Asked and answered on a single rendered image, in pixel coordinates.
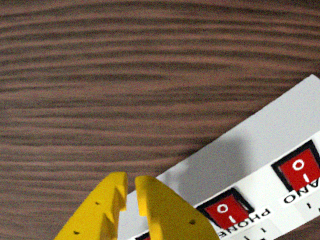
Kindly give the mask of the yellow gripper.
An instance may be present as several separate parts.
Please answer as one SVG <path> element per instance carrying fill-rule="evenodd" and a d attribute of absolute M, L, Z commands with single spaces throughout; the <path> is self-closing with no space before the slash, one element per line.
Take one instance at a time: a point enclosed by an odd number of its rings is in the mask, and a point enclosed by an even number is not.
<path fill-rule="evenodd" d="M 137 176 L 135 185 L 139 214 L 147 216 L 151 240 L 221 240 L 204 215 L 157 178 Z M 117 240 L 127 189 L 126 172 L 106 176 L 54 240 Z"/>

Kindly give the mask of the white power strip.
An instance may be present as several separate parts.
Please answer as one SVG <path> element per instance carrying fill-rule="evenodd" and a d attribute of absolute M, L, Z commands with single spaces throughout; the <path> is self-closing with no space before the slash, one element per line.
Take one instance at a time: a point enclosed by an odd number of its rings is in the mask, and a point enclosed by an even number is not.
<path fill-rule="evenodd" d="M 316 218 L 320 80 L 309 76 L 156 178 L 202 213 L 221 240 L 274 240 Z M 136 190 L 118 227 L 117 240 L 151 240 Z"/>

